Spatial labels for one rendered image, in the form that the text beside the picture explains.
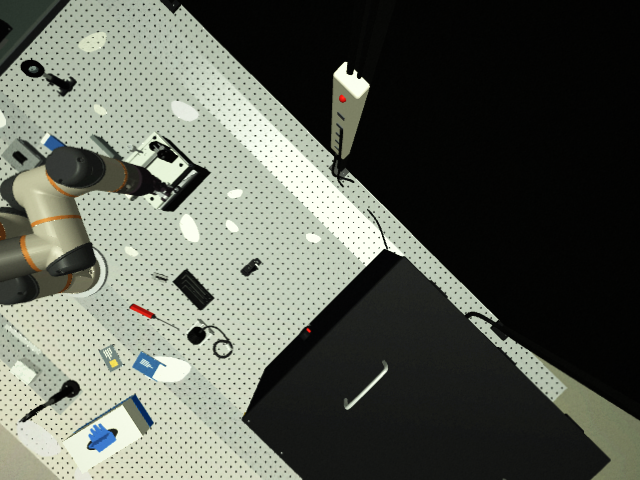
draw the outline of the silver handle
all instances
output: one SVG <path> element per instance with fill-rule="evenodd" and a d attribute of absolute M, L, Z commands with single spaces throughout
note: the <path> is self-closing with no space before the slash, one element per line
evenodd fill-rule
<path fill-rule="evenodd" d="M 382 361 L 382 365 L 384 365 L 384 370 L 382 372 L 380 372 L 380 375 L 378 375 L 373 382 L 371 382 L 369 384 L 369 386 L 367 388 L 365 388 L 362 392 L 360 392 L 360 395 L 358 395 L 356 398 L 353 399 L 353 402 L 349 403 L 349 400 L 347 400 L 346 398 L 344 399 L 344 409 L 345 410 L 349 410 L 351 407 L 353 407 L 356 403 L 358 403 L 358 400 L 360 400 L 362 397 L 364 397 L 364 395 L 373 388 L 373 386 L 378 383 L 378 380 L 380 380 L 385 373 L 387 373 L 389 371 L 389 365 L 387 365 L 387 362 L 385 362 L 384 360 Z"/>

